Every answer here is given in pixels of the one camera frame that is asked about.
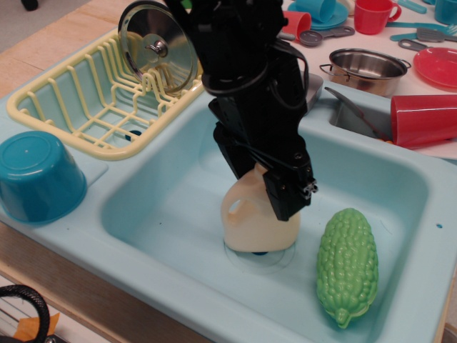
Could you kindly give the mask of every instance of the toy sink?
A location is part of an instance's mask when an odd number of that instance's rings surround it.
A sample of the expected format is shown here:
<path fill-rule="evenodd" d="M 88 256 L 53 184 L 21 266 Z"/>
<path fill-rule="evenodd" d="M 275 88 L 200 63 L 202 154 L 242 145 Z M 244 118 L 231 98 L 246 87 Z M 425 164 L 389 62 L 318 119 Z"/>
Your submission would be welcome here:
<path fill-rule="evenodd" d="M 325 85 L 388 114 L 387 99 Z M 32 226 L 0 209 L 0 220 L 215 342 L 432 342 L 457 257 L 455 166 L 334 125 L 339 103 L 323 91 L 299 127 L 319 191 L 296 243 L 234 252 L 219 207 L 236 179 L 212 138 L 210 100 L 196 97 L 127 159 L 70 147 L 89 188 L 65 217 Z M 27 130 L 5 103 L 0 141 Z M 327 221 L 347 207 L 372 226 L 380 281 L 368 313 L 342 330 L 317 299 L 316 260 Z"/>

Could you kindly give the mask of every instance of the wooden counter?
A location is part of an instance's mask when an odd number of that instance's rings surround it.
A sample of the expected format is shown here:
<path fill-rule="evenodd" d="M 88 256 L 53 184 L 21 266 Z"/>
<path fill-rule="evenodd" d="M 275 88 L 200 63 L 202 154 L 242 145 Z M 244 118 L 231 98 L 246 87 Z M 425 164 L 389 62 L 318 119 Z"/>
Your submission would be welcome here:
<path fill-rule="evenodd" d="M 117 26 L 132 0 L 92 0 L 0 54 L 0 97 Z M 199 334 L 0 223 L 0 274 L 111 342 L 207 342 Z M 457 305 L 450 301 L 450 313 Z M 442 327 L 446 319 L 443 313 Z M 441 341 L 442 329 L 435 342 Z"/>

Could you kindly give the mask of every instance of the stainless steel pot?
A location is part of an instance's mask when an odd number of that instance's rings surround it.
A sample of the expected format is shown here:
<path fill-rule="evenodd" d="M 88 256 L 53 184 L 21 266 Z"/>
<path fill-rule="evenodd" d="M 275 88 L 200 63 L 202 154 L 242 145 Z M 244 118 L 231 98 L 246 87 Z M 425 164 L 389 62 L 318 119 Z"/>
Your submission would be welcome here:
<path fill-rule="evenodd" d="M 340 49 L 320 65 L 330 81 L 385 97 L 393 95 L 400 78 L 411 64 L 403 59 L 365 49 Z"/>

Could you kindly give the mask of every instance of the pot lid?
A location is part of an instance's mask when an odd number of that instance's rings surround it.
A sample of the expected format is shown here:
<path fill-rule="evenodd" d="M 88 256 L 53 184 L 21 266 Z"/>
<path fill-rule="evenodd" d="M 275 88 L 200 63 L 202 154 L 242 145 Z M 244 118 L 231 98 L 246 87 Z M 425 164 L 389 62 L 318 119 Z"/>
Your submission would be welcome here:
<path fill-rule="evenodd" d="M 118 31 L 122 55 L 138 80 L 155 68 L 166 93 L 190 88 L 199 69 L 197 54 L 166 6 L 135 1 L 124 10 Z"/>

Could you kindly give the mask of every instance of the pot handle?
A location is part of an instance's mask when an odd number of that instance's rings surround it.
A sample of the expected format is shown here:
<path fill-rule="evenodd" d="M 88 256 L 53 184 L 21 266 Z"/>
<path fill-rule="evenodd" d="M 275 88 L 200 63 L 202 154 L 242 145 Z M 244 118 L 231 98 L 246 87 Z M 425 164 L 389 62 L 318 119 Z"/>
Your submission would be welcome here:
<path fill-rule="evenodd" d="M 411 63 L 409 63 L 408 61 L 406 61 L 405 59 L 398 59 L 400 62 L 402 62 L 403 64 L 406 65 L 406 68 L 407 69 L 410 69 L 413 65 Z"/>
<path fill-rule="evenodd" d="M 329 71 L 326 71 L 324 69 L 324 67 L 326 66 L 329 66 L 330 67 L 330 70 Z M 331 69 L 333 68 L 333 64 L 321 64 L 319 66 L 319 68 L 321 69 L 321 71 L 323 71 L 324 73 L 328 74 L 328 75 L 331 75 L 331 76 L 346 76 L 347 77 L 347 80 L 346 82 L 349 82 L 349 74 L 334 74 L 334 73 L 331 73 Z"/>

